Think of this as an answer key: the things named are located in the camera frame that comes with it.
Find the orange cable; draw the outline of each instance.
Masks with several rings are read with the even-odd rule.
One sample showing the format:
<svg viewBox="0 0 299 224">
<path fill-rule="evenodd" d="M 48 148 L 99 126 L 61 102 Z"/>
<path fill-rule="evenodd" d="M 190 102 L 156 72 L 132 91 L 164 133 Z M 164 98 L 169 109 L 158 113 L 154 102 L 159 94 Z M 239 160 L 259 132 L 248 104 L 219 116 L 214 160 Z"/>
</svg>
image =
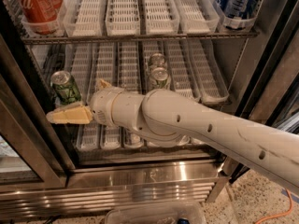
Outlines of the orange cable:
<svg viewBox="0 0 299 224">
<path fill-rule="evenodd" d="M 255 224 L 260 224 L 263 221 L 266 221 L 268 219 L 273 219 L 273 218 L 278 218 L 278 217 L 285 217 L 285 216 L 287 216 L 288 214 L 290 214 L 292 212 L 292 196 L 291 196 L 291 193 L 290 193 L 289 190 L 286 189 L 286 191 L 287 191 L 289 199 L 290 199 L 290 209 L 285 213 L 280 213 L 280 214 L 276 214 L 276 215 L 269 216 L 269 217 L 263 217 L 262 219 L 259 219 L 257 222 L 255 222 Z"/>
</svg>

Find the speckled floor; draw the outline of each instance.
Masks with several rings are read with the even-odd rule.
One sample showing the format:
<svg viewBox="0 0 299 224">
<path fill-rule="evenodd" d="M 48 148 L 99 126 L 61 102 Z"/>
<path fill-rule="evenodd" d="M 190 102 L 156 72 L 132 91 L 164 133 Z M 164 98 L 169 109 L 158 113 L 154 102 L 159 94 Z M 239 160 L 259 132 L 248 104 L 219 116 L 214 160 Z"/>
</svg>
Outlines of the speckled floor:
<svg viewBox="0 0 299 224">
<path fill-rule="evenodd" d="M 227 185 L 214 203 L 203 203 L 206 224 L 253 224 L 258 219 L 287 211 L 289 198 L 284 189 L 253 171 L 247 172 L 233 185 Z M 299 223 L 299 204 L 293 202 L 293 210 L 286 217 L 267 220 L 263 224 Z M 19 222 L 42 224 L 45 220 Z M 104 216 L 64 217 L 54 224 L 104 224 Z"/>
</svg>

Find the white robotic arm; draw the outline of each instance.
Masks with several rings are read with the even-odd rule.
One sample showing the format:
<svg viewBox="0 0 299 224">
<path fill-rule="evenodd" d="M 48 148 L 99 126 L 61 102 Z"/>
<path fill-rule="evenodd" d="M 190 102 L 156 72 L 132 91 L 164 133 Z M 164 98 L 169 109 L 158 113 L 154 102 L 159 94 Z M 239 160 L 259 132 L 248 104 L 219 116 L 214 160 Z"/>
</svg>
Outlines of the white robotic arm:
<svg viewBox="0 0 299 224">
<path fill-rule="evenodd" d="M 299 136 L 210 109 L 168 90 L 147 95 L 110 87 L 90 103 L 93 118 L 161 147 L 198 138 L 299 194 Z"/>
</svg>

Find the open refrigerator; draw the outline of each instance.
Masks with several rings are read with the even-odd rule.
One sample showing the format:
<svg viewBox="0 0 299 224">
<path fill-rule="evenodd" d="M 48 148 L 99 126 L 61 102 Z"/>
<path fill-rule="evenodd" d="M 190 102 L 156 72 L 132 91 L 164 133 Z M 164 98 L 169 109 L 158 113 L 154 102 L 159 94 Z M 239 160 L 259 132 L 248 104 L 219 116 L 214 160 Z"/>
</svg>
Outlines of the open refrigerator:
<svg viewBox="0 0 299 224">
<path fill-rule="evenodd" d="M 70 72 L 85 104 L 99 78 L 145 94 L 148 60 L 162 53 L 172 91 L 259 120 L 255 107 L 268 106 L 258 100 L 284 65 L 298 25 L 297 0 L 257 0 L 254 18 L 245 21 L 226 19 L 213 0 L 64 0 L 56 32 L 42 36 L 17 0 L 1 0 L 0 8 L 3 220 L 214 202 L 243 168 L 234 157 L 192 137 L 165 148 L 95 121 L 51 125 L 46 114 L 60 101 L 50 76 Z M 289 80 L 283 100 L 298 70 L 279 71 Z"/>
</svg>

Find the terrazzo floor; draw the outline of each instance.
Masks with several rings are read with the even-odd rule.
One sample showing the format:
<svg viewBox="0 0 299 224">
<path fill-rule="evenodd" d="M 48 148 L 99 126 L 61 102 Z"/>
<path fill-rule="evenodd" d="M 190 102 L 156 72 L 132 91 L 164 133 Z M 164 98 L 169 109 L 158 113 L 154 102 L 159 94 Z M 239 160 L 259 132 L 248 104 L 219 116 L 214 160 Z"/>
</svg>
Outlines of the terrazzo floor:
<svg viewBox="0 0 299 224">
<path fill-rule="evenodd" d="M 266 220 L 263 224 L 299 223 L 298 197 L 293 195 L 293 209 L 286 217 Z M 258 219 L 289 210 L 284 189 L 266 177 L 249 171 L 233 185 L 227 185 L 214 203 L 203 203 L 206 224 L 253 224 Z M 105 216 L 61 217 L 54 224 L 104 224 Z M 46 220 L 17 222 L 43 224 Z"/>
</svg>

